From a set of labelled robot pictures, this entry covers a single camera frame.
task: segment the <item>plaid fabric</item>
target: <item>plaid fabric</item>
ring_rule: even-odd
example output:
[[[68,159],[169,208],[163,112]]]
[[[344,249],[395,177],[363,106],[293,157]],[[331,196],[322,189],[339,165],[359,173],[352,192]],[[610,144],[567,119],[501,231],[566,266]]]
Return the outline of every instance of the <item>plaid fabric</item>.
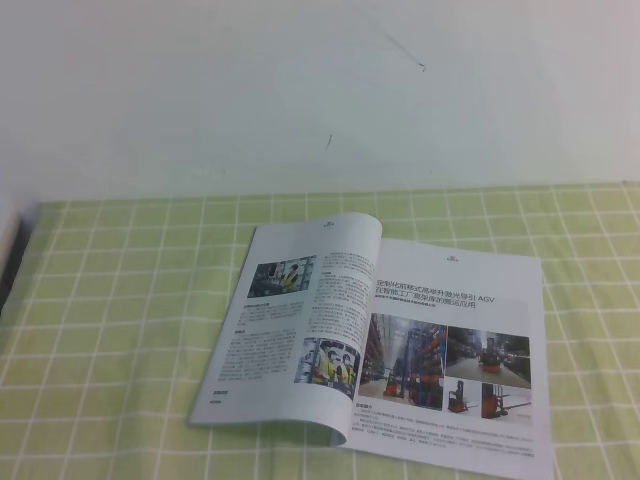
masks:
[[[640,477],[624,183],[45,204],[0,321],[0,478],[479,478],[329,449],[315,425],[185,425],[253,227],[347,211],[387,237],[542,257],[556,476]]]

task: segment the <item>magazine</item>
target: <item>magazine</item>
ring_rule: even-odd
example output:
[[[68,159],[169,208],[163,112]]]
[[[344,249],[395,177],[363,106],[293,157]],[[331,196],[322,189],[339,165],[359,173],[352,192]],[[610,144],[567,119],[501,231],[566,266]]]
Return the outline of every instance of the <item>magazine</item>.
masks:
[[[315,422],[339,448],[543,479],[549,417],[540,260],[348,213],[255,230],[190,423]]]

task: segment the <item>scratch mark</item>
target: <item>scratch mark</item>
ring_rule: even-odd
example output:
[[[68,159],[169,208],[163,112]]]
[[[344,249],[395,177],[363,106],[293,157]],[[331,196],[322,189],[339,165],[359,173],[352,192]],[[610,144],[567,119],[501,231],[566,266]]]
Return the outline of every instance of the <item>scratch mark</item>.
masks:
[[[357,0],[349,0],[348,3],[358,10],[358,13],[360,13],[363,20],[367,24],[369,24],[369,27],[371,27],[373,30],[377,31],[380,35],[382,35],[387,40],[389,40],[389,42],[395,45],[396,48],[400,50],[405,57],[407,57],[409,60],[416,63],[420,67],[422,67],[423,72],[427,69],[427,67],[424,66],[424,63],[421,63],[420,60],[418,60],[418,58],[415,55],[413,55],[409,50],[407,50],[407,48],[404,45],[402,45],[399,41],[397,41],[395,38],[389,35],[389,33],[387,33],[387,31],[382,27],[382,25],[380,25],[369,13],[363,10],[358,4]]]

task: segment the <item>green checkered tablecloth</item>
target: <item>green checkered tablecloth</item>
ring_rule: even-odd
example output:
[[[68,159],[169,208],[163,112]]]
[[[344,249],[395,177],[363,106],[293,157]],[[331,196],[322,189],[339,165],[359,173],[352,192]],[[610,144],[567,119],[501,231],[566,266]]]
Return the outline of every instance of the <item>green checkered tablecloth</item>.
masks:
[[[45,204],[0,319],[0,478],[476,478],[313,425],[185,424],[253,227],[346,211],[542,257],[556,477],[640,478],[635,183]]]

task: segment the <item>white wall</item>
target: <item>white wall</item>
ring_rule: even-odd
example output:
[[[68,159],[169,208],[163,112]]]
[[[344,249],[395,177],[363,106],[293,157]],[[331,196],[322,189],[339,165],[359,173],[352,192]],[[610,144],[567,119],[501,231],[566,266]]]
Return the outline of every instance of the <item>white wall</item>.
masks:
[[[5,0],[0,191],[640,179],[635,4]]]

